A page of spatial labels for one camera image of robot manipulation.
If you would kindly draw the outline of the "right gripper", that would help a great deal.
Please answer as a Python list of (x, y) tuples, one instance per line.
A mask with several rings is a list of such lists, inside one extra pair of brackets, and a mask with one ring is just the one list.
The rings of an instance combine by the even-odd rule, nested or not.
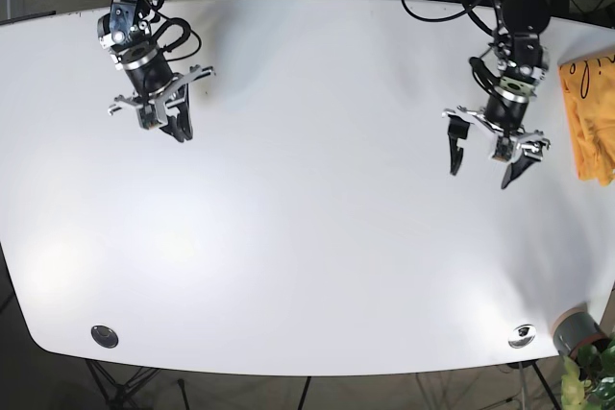
[(189, 85), (215, 74), (213, 66), (191, 66), (184, 75), (172, 71), (165, 55), (188, 40), (188, 23), (168, 18), (152, 32), (147, 20), (128, 25), (125, 10), (118, 9), (118, 27), (108, 13), (97, 24), (101, 46), (110, 52), (116, 68), (124, 72), (134, 92), (119, 95), (108, 107), (114, 115), (122, 109), (133, 109), (138, 125), (146, 131), (158, 129), (184, 143), (193, 138), (190, 117)]

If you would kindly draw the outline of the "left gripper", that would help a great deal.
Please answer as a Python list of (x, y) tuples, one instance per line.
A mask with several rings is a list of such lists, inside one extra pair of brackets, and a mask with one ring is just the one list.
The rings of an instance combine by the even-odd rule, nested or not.
[(442, 116), (449, 119), (450, 174), (457, 175), (463, 160), (464, 149), (458, 146), (458, 140), (466, 139), (470, 127), (475, 126), (489, 140), (492, 158), (507, 165), (501, 183), (505, 190), (541, 162), (543, 151), (551, 147), (543, 132), (527, 131), (523, 125), (529, 103), (549, 70), (549, 55), (541, 45), (500, 52), (498, 74), (482, 57), (471, 58), (473, 76), (488, 95), (486, 106), (478, 110), (444, 109)]

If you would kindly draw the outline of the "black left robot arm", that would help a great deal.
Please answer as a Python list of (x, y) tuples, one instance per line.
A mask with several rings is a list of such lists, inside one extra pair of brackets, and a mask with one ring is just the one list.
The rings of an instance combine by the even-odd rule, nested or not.
[(464, 158), (459, 140), (472, 127), (491, 143), (491, 158), (506, 166), (502, 189), (518, 180), (543, 159), (551, 147), (541, 131), (529, 132), (523, 120), (536, 88), (550, 69), (550, 56), (541, 42), (551, 22), (551, 0), (461, 0), (462, 15), (468, 16), (491, 40), (488, 52), (497, 60), (491, 72), (482, 57), (468, 60), (473, 79), (488, 97), (477, 110), (445, 109), (449, 120), (450, 173), (456, 175)]

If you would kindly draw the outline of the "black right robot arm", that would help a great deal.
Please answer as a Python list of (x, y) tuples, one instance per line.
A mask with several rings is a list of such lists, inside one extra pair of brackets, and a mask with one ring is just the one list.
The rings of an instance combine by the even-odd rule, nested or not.
[(193, 139), (189, 85), (213, 75), (214, 68), (172, 70), (168, 54), (191, 38), (200, 50), (203, 41), (186, 20), (160, 12), (164, 1), (111, 0), (110, 11), (98, 20), (97, 36), (134, 88), (128, 97), (115, 97), (108, 113), (132, 109), (143, 130), (160, 130), (184, 143)]

